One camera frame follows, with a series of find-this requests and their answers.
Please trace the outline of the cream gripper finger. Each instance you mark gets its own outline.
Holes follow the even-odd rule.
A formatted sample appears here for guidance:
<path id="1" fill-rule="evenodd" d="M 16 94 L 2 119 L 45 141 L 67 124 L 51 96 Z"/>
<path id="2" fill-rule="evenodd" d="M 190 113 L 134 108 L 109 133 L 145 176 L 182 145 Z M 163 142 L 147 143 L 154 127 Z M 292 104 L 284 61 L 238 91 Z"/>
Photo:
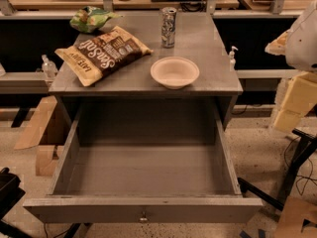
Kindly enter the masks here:
<path id="1" fill-rule="evenodd" d="M 286 44 L 288 39 L 289 31 L 283 32 L 272 42 L 268 43 L 264 48 L 264 51 L 274 56 L 284 56 L 286 52 Z"/>
<path id="2" fill-rule="evenodd" d="M 290 133 L 316 104 L 316 73 L 301 72 L 292 79 L 283 79 L 276 92 L 272 127 Z"/>

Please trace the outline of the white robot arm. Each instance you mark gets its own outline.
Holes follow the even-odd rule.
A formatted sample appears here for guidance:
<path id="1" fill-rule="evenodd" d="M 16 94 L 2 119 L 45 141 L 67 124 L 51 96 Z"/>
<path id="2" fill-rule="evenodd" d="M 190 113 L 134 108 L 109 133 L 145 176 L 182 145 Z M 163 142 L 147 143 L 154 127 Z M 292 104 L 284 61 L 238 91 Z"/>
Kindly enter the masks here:
<path id="1" fill-rule="evenodd" d="M 286 63 L 299 74 L 283 79 L 276 92 L 271 127 L 290 133 L 317 104 L 317 1 L 314 0 L 291 27 L 264 51 L 285 56 Z"/>

